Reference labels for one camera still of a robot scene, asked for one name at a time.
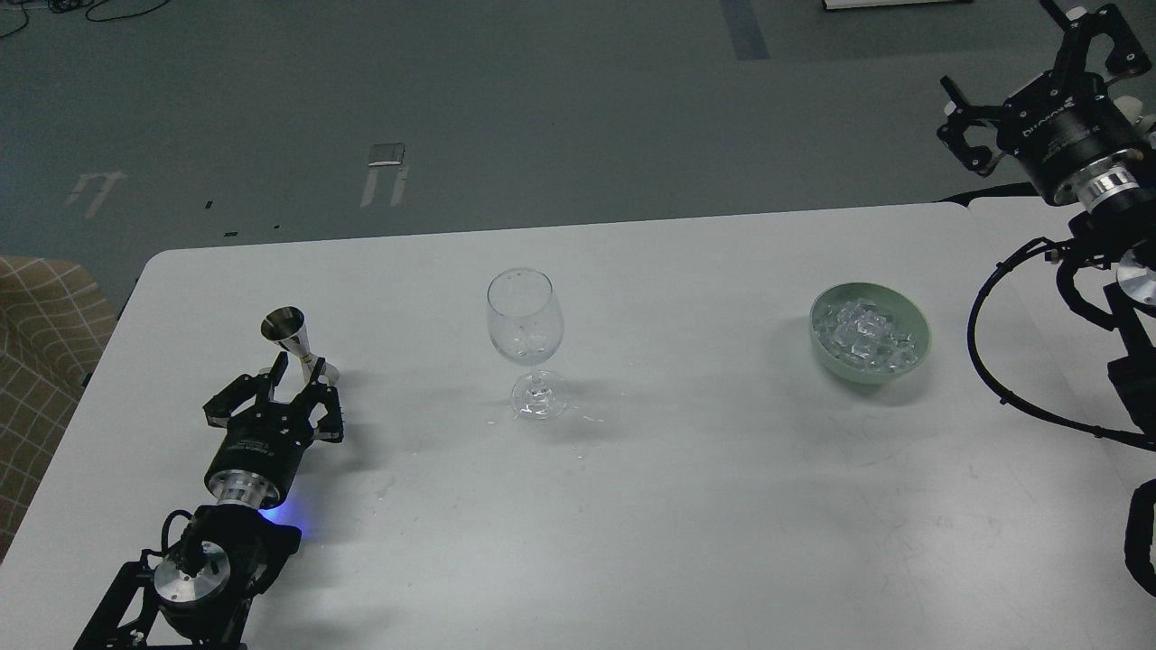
glass stem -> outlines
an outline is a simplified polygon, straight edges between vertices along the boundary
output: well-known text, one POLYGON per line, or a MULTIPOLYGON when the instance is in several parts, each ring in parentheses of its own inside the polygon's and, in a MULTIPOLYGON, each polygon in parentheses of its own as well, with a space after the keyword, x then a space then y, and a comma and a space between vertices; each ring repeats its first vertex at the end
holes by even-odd
POLYGON ((543 402, 549 398, 549 386, 546 385, 546 381, 538 372, 531 375, 529 379, 529 396, 534 401, 543 402))

bowl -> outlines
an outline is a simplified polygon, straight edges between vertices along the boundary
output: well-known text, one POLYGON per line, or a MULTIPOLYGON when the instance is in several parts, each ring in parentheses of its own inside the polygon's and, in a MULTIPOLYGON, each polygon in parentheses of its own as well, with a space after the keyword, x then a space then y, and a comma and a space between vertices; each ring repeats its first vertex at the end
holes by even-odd
POLYGON ((823 367, 838 377, 860 384, 883 384, 911 372, 927 359, 932 342, 927 318, 914 303, 894 289, 870 282, 838 285, 820 294, 810 305, 808 328, 812 346, 823 367), (862 316, 859 311, 845 309, 847 303, 866 303, 861 311, 873 312, 874 316, 862 316), (842 312, 844 316, 858 313, 859 317, 840 319, 832 316, 832 312, 842 312), (855 349, 858 355, 851 354, 852 348, 840 346, 831 334, 832 323, 835 326, 847 324, 840 337, 846 342, 847 332, 870 332, 876 327, 875 323, 884 322, 890 324, 882 325, 882 330, 877 330, 875 335, 887 338, 888 344, 896 344, 903 349, 902 353, 876 354, 879 347, 872 347, 875 339, 870 339, 870 334, 855 334, 855 341, 861 345, 855 349), (903 342, 909 335, 910 345, 903 342))

black cable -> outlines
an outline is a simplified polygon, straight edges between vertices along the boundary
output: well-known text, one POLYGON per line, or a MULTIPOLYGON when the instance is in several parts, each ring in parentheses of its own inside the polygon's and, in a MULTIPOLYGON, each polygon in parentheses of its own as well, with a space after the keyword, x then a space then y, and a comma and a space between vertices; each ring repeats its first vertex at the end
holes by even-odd
POLYGON ((108 2, 109 2, 109 0, 96 0, 95 2, 92 2, 88 7, 88 9, 84 10, 84 17, 89 22, 94 22, 94 23, 106 23, 106 22, 112 22, 112 21, 120 21, 120 20, 124 20, 124 19, 135 19, 136 16, 143 16, 144 14, 151 14, 153 12, 160 9, 161 7, 164 7, 165 5, 169 3, 169 0, 161 0, 161 3, 157 5, 156 7, 153 7, 151 9, 146 9, 143 12, 138 12, 135 14, 125 14, 123 16, 112 16, 110 19, 94 19, 92 17, 92 12, 97 7, 99 7, 101 5, 105 5, 108 2))
POLYGON ((962 194, 954 194, 943 199, 940 199, 939 204, 959 204, 963 207, 968 207, 971 201, 976 199, 984 199, 988 197, 1038 197, 1039 192, 1031 183, 1013 183, 1010 185, 996 185, 995 187, 986 187, 984 190, 976 190, 975 192, 963 192, 962 194))
POLYGON ((92 0, 47 0, 49 10, 53 14, 67 14, 76 9, 83 9, 92 3, 92 0))
POLYGON ((1001 384, 987 370, 987 367, 984 365, 984 361, 979 356, 979 348, 976 345, 976 323, 979 320, 979 310, 984 306, 984 301, 987 300, 992 289, 994 289, 1000 280, 1002 280, 1007 274, 1011 273, 1015 267, 1028 261, 1029 259, 1044 254, 1048 251, 1064 252, 1069 250, 1070 246, 1070 241, 1055 243, 1046 237, 1037 237, 1023 246, 1020 246, 1020 249, 1011 253, 1006 260, 995 265, 995 271, 992 273, 991 278, 984 282, 984 286, 980 287, 979 294, 976 296, 976 302, 971 305, 971 313, 968 316, 968 355, 971 356, 971 364, 976 368, 976 372, 979 375, 979 378, 983 379, 984 383, 987 384, 987 387, 1000 398, 1000 404, 1010 405, 1014 408, 1031 415, 1032 418, 1051 422, 1052 424, 1068 427, 1070 429, 1076 429, 1077 431, 1091 434, 1098 438, 1107 438, 1139 449, 1156 451, 1156 441, 1148 438, 1143 434, 1105 429, 1104 427, 1097 427, 1095 424, 1076 422, 1075 420, 1068 420, 1067 418, 1057 415, 1051 411, 1036 406, 1001 384))
POLYGON ((177 517, 184 517, 184 518, 186 518, 188 520, 192 520, 193 519, 193 514, 190 512, 190 511, 187 511, 187 510, 173 510, 172 512, 169 512, 168 517, 164 518, 164 525, 161 526, 161 555, 162 556, 169 554, 169 548, 170 548, 169 547, 169 527, 172 526, 172 522, 176 520, 177 517))
POLYGON ((28 27, 28 7, 25 7, 24 5, 28 5, 31 1, 32 0, 23 0, 23 2, 12 2, 9 0, 9 2, 8 2, 9 5, 16 5, 16 6, 20 7, 20 13, 24 14, 24 22, 21 23, 20 27, 17 27, 16 29, 14 29, 12 31, 5 32, 5 34, 0 34, 0 39, 8 38, 13 34, 16 34, 17 31, 20 31, 20 30, 24 29, 25 27, 28 27))

wine glass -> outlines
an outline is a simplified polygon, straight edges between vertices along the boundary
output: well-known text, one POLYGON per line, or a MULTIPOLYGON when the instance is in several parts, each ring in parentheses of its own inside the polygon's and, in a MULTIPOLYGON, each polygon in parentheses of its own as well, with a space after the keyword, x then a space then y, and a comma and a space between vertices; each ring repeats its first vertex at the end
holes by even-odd
MULTIPOLYGON (((538 365, 562 345, 562 308, 550 279, 533 268, 498 274, 486 293, 490 341, 502 356, 520 365, 538 365)), ((523 375, 510 405, 518 418, 549 420, 566 408, 565 381, 548 370, 523 375)))

dark tape line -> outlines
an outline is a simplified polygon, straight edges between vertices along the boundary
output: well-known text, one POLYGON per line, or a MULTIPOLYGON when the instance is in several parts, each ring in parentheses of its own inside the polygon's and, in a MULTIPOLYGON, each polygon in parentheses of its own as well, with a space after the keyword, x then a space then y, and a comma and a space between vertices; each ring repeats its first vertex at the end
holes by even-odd
POLYGON ((734 56, 740 61, 771 58, 766 52, 766 40, 763 40, 763 30, 758 27, 758 19, 755 17, 750 0, 719 0, 719 5, 722 7, 726 29, 731 32, 734 56))

